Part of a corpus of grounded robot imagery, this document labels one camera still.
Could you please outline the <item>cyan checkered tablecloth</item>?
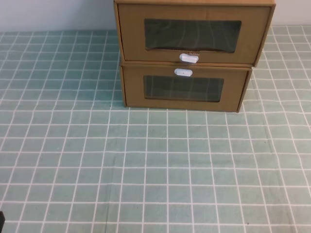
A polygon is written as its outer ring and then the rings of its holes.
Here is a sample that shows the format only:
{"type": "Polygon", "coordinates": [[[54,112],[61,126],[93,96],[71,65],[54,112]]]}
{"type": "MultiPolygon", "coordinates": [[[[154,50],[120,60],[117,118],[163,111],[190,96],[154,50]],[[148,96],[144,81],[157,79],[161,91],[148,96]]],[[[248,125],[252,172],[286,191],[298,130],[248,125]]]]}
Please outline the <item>cyan checkered tablecloth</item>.
{"type": "Polygon", "coordinates": [[[273,26],[239,113],[126,108],[116,31],[0,34],[5,233],[308,233],[311,28],[273,26]]]}

